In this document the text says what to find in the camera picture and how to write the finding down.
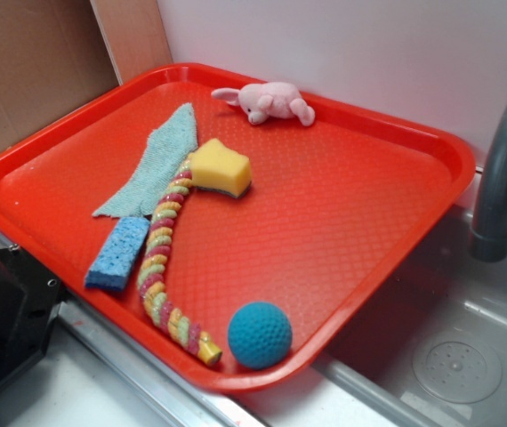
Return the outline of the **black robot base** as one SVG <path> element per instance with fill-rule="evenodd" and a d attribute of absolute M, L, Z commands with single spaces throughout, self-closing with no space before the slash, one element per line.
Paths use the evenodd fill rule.
<path fill-rule="evenodd" d="M 60 279 L 25 249 L 0 248 L 0 390 L 47 351 Z"/>

